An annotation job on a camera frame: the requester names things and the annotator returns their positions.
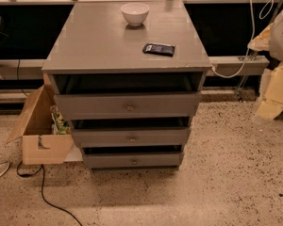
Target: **black cable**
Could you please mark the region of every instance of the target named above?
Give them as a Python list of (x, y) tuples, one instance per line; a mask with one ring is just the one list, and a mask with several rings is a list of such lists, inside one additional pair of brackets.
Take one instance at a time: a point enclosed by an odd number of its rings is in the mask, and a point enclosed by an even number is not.
[(82, 226), (82, 223), (76, 218), (76, 216), (74, 216), (71, 212), (67, 211), (66, 209), (64, 208), (61, 208), (61, 207), (58, 207), (54, 204), (52, 204), (51, 202), (49, 202), (45, 197), (44, 197), (44, 184), (45, 184), (45, 167), (44, 165), (41, 165), (40, 168), (35, 171), (34, 173), (31, 173), (31, 174), (20, 174), (19, 173), (19, 168), (21, 167), (22, 165), (22, 161), (18, 164), (18, 167), (17, 167), (17, 174), (20, 176), (20, 177), (24, 177), (24, 178), (27, 178), (27, 177), (32, 177), (34, 175), (36, 175), (40, 170), (43, 170), (43, 178), (42, 178), (42, 187), (41, 187), (41, 194), (42, 194), (42, 199), (50, 206), (54, 207), (54, 208), (57, 208), (58, 210), (61, 210), (67, 214), (69, 214), (71, 217), (73, 217), (76, 222)]
[[(18, 60), (18, 65), (17, 65), (17, 80), (19, 81), (19, 69), (20, 69), (20, 59)], [(23, 89), (21, 89), (21, 92), (27, 97), (28, 95), (25, 93)]]

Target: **speckled floor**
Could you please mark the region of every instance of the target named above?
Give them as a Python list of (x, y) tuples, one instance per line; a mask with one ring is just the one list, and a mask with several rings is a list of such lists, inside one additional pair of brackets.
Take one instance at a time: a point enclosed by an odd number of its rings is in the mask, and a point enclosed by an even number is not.
[[(90, 172), (81, 162), (46, 166), (44, 194), (83, 225), (283, 225), (283, 114), (251, 122), (253, 101), (205, 95), (179, 170)], [(15, 116), (0, 116), (1, 225), (78, 225), (41, 197), (42, 174), (20, 178)]]

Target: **cable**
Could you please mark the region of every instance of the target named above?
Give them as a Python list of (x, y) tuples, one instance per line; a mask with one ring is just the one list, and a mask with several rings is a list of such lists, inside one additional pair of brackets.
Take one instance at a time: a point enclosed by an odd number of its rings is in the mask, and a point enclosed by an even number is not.
[[(268, 12), (262, 17), (262, 12), (264, 11), (264, 9), (266, 8), (266, 6), (267, 6), (270, 2), (272, 2), (270, 9), (269, 9)], [(265, 18), (267, 17), (267, 15), (270, 14), (270, 12), (271, 12), (273, 6), (274, 6), (274, 0), (268, 0), (267, 3), (265, 4), (265, 6), (262, 8), (262, 10), (261, 10), (260, 14), (258, 15), (258, 17), (259, 17), (261, 20), (265, 19)]]
[(44, 165), (41, 165), (40, 168), (38, 170), (36, 170), (34, 173), (31, 173), (31, 174), (21, 174), (19, 172), (19, 168), (23, 165), (22, 161), (18, 164), (17, 166), (17, 174), (20, 176), (20, 177), (24, 177), (24, 178), (27, 178), (27, 177), (32, 177), (34, 175), (36, 175), (39, 171), (43, 171), (43, 177), (42, 177), (42, 187), (41, 187), (41, 195), (42, 195), (42, 199), (50, 206), (54, 207), (54, 208), (57, 208), (58, 210), (61, 210), (67, 214), (69, 214), (71, 217), (73, 217), (76, 222), (82, 226), (82, 223), (76, 218), (76, 216), (74, 216), (71, 212), (67, 211), (66, 209), (64, 208), (61, 208), (59, 206), (56, 206), (54, 204), (52, 204), (51, 202), (49, 202), (45, 197), (44, 197), (44, 185), (45, 185), (45, 166)]
[[(17, 80), (19, 81), (20, 78), (19, 78), (19, 69), (20, 69), (20, 59), (18, 60), (18, 65), (17, 65)], [(26, 96), (28, 97), (28, 95), (25, 93), (25, 91), (21, 88), (21, 92)]]
[[(253, 0), (249, 0), (249, 4), (250, 4), (250, 9), (251, 9), (251, 18), (252, 18), (252, 27), (253, 27), (253, 32), (252, 32), (252, 36), (251, 36), (251, 40), (252, 40), (255, 36), (255, 18), (254, 18), (254, 11), (253, 11)], [(249, 53), (249, 48), (247, 48), (247, 50), (246, 50), (245, 60), (244, 60), (243, 64), (241, 65), (241, 67), (239, 68), (239, 70), (236, 73), (234, 73), (232, 75), (222, 75), (222, 74), (219, 74), (219, 73), (216, 72), (216, 68), (214, 66), (212, 67), (213, 72), (216, 75), (218, 75), (222, 78), (225, 78), (225, 79), (235, 77), (236, 75), (238, 75), (241, 72), (246, 61), (253, 59), (253, 57), (251, 57), (251, 59), (250, 59), (250, 56), (248, 56), (248, 53)]]

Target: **cabinet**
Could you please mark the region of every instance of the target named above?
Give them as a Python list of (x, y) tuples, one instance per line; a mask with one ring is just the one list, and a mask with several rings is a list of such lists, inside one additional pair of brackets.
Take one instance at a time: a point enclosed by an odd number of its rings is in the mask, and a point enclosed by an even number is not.
[[(122, 4), (75, 4), (42, 70), (90, 169), (178, 167), (208, 56), (181, 2), (147, 2), (140, 27)], [(149, 41), (174, 44), (174, 56), (144, 54)]]

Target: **open cardboard box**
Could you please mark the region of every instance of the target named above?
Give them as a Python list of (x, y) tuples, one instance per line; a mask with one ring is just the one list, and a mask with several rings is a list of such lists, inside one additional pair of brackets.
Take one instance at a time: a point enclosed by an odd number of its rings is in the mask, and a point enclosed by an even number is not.
[(12, 128), (7, 143), (22, 137), (23, 163), (26, 165), (82, 160), (71, 135), (51, 135), (53, 120), (50, 106), (54, 104), (48, 85), (33, 91)]

